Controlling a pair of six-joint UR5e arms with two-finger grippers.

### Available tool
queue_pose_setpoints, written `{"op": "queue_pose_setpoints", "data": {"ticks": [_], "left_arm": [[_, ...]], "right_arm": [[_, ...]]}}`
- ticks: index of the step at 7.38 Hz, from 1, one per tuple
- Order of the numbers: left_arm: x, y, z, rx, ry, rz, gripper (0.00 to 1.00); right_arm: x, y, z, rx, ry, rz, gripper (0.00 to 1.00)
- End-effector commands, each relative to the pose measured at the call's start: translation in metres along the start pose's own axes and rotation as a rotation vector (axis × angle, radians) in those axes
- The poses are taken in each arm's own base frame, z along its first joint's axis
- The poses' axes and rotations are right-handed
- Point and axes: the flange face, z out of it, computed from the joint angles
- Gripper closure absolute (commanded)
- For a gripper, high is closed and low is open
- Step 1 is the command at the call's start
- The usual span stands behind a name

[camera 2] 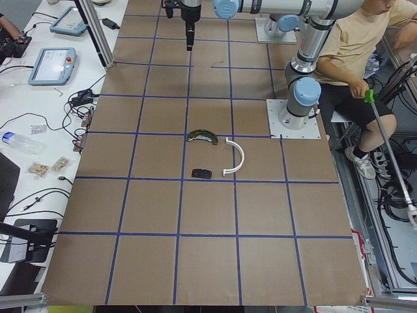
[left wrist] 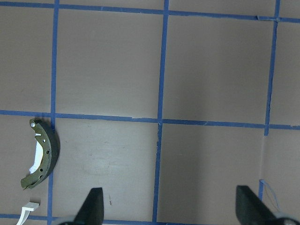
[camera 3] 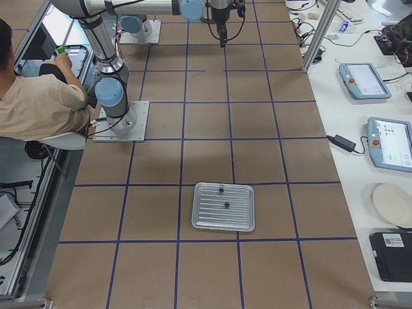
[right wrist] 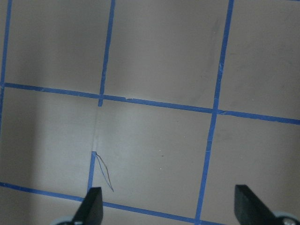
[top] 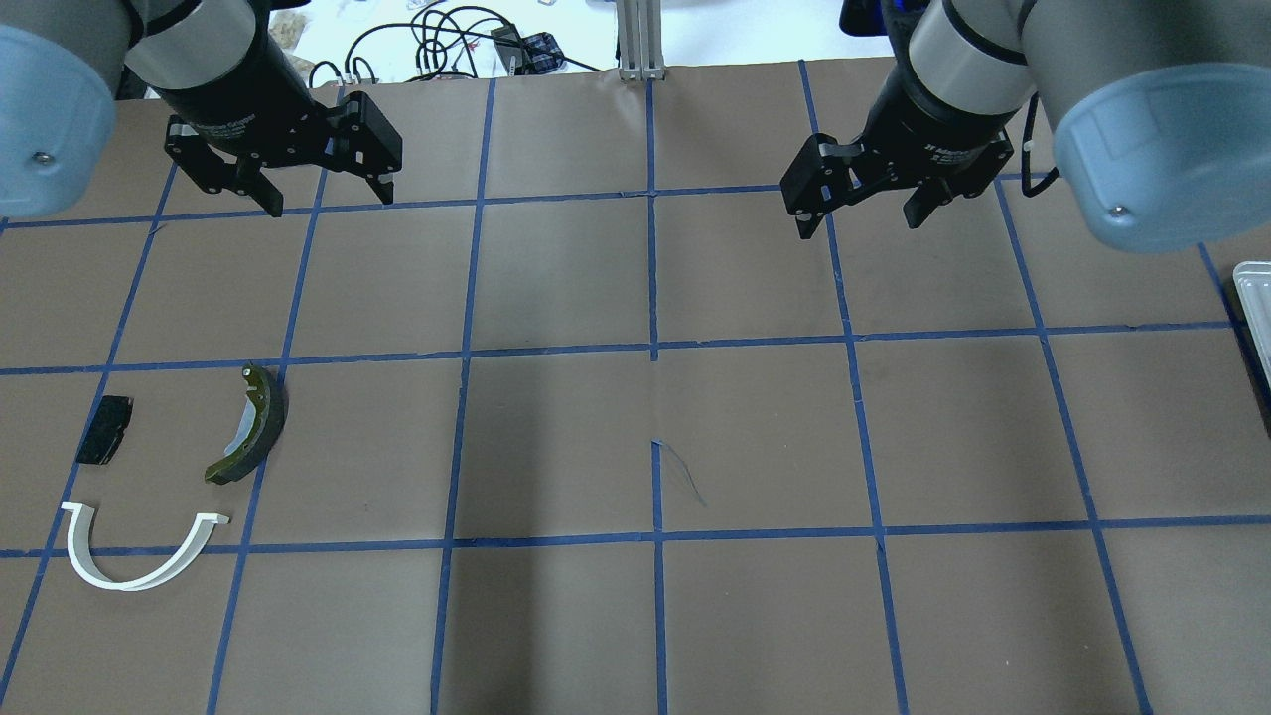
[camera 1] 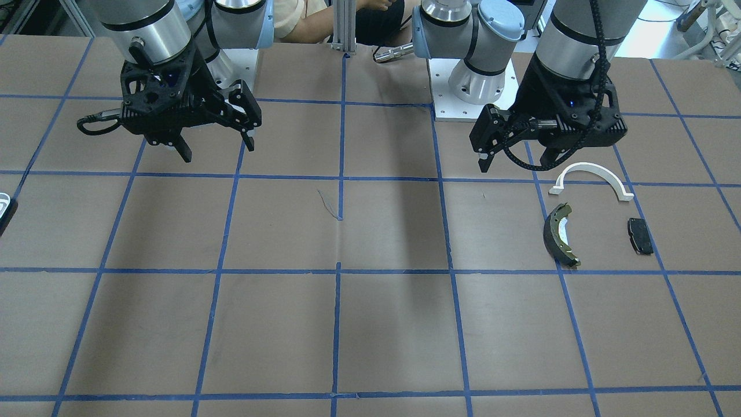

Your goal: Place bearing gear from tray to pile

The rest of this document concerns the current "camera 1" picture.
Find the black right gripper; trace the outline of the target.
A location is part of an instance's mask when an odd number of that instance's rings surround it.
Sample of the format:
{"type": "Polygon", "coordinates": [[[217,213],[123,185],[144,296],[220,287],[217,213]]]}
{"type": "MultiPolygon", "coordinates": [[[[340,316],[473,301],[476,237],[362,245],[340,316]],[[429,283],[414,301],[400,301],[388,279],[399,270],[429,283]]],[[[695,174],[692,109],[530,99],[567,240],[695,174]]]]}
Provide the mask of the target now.
{"type": "Polygon", "coordinates": [[[129,44],[133,61],[121,71],[123,103],[119,122],[150,144],[171,145],[185,161],[192,151],[181,136],[185,127],[217,123],[238,130],[248,152],[255,142],[249,131],[262,124],[254,95],[237,80],[220,89],[198,47],[186,47],[165,63],[156,64],[143,44],[129,44]]]}

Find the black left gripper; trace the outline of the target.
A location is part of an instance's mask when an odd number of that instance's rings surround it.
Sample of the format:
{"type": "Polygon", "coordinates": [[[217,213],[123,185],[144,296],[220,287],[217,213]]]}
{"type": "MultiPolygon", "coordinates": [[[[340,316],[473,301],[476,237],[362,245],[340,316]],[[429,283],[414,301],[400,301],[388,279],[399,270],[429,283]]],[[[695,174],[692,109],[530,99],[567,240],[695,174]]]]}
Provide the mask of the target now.
{"type": "Polygon", "coordinates": [[[599,87],[593,72],[600,63],[588,61],[588,78],[571,80],[553,73],[537,56],[530,59],[519,86],[515,102],[508,110],[493,104],[482,109],[470,134],[475,152],[479,152],[479,169],[489,171],[489,154],[502,146],[505,130],[514,142],[538,140],[545,146],[540,157],[542,168],[556,168],[579,150],[577,143],[588,126],[599,87]]]}

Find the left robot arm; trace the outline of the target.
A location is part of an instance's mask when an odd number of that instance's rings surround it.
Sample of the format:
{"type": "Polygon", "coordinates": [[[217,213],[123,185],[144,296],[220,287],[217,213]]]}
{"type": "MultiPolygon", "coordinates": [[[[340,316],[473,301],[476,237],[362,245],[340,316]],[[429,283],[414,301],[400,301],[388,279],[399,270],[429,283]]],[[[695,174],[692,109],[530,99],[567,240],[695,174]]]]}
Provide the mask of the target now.
{"type": "Polygon", "coordinates": [[[456,59],[449,85],[481,105],[469,135],[479,168],[503,152],[530,171],[548,171],[577,150],[617,143],[628,128],[608,70],[644,1],[557,1],[513,104],[495,103],[526,19],[508,1],[423,1],[411,15],[415,55],[456,59]]]}

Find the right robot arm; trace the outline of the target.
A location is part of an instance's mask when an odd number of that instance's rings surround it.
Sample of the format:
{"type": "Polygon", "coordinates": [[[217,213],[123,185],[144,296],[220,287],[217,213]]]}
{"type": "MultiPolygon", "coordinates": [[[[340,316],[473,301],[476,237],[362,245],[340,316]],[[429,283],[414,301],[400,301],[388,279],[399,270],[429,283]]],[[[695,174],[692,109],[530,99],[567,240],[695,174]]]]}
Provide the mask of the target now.
{"type": "Polygon", "coordinates": [[[216,123],[237,130],[254,150],[250,132],[261,126],[262,111],[225,50],[270,47],[273,2],[197,1],[191,16],[177,1],[101,1],[93,8],[124,56],[122,103],[79,119],[82,133],[124,127],[150,145],[173,147],[189,163],[182,129],[216,123]]]}

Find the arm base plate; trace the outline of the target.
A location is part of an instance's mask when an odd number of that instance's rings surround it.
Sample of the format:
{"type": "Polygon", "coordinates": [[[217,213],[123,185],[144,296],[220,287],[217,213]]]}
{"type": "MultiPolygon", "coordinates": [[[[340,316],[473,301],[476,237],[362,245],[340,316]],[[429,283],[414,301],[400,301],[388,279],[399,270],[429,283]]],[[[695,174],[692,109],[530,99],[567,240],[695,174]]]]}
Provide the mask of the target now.
{"type": "MultiPolygon", "coordinates": [[[[434,100],[434,111],[437,120],[443,122],[474,122],[477,120],[483,105],[467,103],[456,97],[448,85],[448,79],[456,62],[453,59],[429,59],[430,88],[434,100]]],[[[505,70],[507,76],[502,93],[493,102],[502,109],[508,109],[515,100],[519,87],[516,72],[511,61],[505,70]]]]}
{"type": "Polygon", "coordinates": [[[250,92],[254,92],[258,61],[257,49],[222,49],[207,66],[220,89],[229,88],[241,80],[250,92]]]}

